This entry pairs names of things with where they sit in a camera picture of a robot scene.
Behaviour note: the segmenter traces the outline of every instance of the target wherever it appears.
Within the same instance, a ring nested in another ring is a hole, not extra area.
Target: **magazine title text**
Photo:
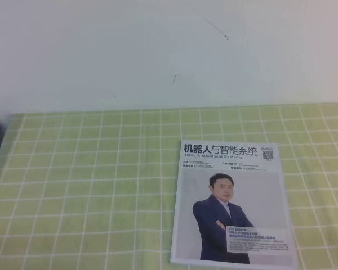
[[[191,154],[222,154],[222,155],[238,155],[238,156],[257,156],[256,147],[251,146],[228,146],[228,145],[192,145],[186,143],[184,145],[184,153]]]

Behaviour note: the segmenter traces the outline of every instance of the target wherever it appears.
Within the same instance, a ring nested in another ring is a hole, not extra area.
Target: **man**
[[[202,236],[201,260],[250,263],[248,254],[226,251],[226,226],[254,227],[242,208],[229,202],[233,197],[233,188],[231,176],[217,173],[209,179],[212,195],[193,206]]]

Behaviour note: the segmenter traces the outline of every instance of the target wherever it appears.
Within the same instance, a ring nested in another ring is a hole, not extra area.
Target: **qr code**
[[[263,151],[263,159],[274,159],[273,151]]]

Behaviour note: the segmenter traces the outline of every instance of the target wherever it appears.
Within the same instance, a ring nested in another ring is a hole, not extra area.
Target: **man's hair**
[[[224,173],[214,174],[211,178],[209,178],[209,185],[214,187],[215,182],[220,178],[228,179],[234,185],[234,181],[233,181],[232,177],[230,175],[227,175],[227,174],[224,174]]]

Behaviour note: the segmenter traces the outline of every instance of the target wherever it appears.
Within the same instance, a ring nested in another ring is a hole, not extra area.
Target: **green checkered tablecloth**
[[[322,104],[13,115],[0,270],[204,269],[169,263],[181,138],[279,143],[300,268],[338,269],[338,104]]]

